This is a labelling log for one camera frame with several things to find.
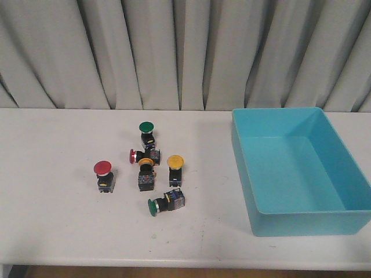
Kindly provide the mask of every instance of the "green button cap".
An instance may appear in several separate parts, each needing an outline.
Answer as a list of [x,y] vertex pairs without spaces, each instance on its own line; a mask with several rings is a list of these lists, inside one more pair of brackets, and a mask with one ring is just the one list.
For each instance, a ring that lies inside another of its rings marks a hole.
[[148,208],[150,209],[150,213],[152,216],[157,215],[157,208],[155,202],[151,201],[151,199],[148,199]]
[[153,130],[153,123],[143,122],[139,125],[139,129],[141,132],[151,132]]

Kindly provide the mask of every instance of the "plastic tray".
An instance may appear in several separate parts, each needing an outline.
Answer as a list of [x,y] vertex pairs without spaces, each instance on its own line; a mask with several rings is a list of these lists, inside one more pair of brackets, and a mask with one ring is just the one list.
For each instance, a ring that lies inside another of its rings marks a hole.
[[256,236],[350,235],[371,188],[320,108],[233,110],[232,143]]

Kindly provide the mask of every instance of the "white backdrop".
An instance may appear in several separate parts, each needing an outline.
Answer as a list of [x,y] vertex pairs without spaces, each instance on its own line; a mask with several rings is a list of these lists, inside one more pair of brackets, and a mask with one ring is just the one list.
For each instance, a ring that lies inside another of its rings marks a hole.
[[0,107],[371,112],[370,0],[0,0]]

